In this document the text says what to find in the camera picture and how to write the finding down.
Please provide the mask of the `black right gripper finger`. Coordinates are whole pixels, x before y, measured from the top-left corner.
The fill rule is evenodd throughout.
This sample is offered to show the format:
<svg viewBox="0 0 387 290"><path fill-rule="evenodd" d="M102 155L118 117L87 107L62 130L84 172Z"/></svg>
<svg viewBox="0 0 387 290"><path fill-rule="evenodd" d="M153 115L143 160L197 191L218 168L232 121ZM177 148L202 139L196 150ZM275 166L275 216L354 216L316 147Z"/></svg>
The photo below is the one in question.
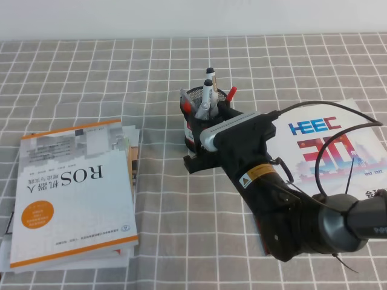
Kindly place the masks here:
<svg viewBox="0 0 387 290"><path fill-rule="evenodd" d="M223 165L217 152L202 151L193 157L186 155L183 160L184 166L190 174Z"/></svg>
<svg viewBox="0 0 387 290"><path fill-rule="evenodd" d="M242 115L242 112L232 109L228 101L218 102L218 113L223 121Z"/></svg>

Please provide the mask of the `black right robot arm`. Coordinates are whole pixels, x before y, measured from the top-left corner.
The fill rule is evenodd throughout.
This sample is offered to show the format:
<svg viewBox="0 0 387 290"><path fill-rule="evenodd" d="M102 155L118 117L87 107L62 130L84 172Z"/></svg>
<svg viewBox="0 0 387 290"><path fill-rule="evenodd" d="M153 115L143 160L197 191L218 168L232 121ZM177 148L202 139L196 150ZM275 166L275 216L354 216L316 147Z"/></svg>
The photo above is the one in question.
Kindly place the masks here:
<svg viewBox="0 0 387 290"><path fill-rule="evenodd" d="M379 122L353 101L303 101L242 113L218 103L214 119L186 115L190 173L220 167L254 215L264 251L287 262L336 255L386 237L386 150Z"/></svg>

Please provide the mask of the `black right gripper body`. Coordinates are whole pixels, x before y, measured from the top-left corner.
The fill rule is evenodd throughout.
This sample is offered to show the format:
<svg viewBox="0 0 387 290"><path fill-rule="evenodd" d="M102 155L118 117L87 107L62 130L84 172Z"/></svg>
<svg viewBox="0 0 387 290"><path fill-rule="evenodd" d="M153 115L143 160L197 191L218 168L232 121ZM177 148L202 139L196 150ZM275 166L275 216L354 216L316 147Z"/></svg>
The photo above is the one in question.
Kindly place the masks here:
<svg viewBox="0 0 387 290"><path fill-rule="evenodd" d="M221 168L230 180L239 181L253 165L268 163L266 142L275 136L273 121L276 119L276 112L260 114L215 137L214 143L218 148L216 152L223 162ZM195 155L202 151L207 150L201 144L199 136Z"/></svg>

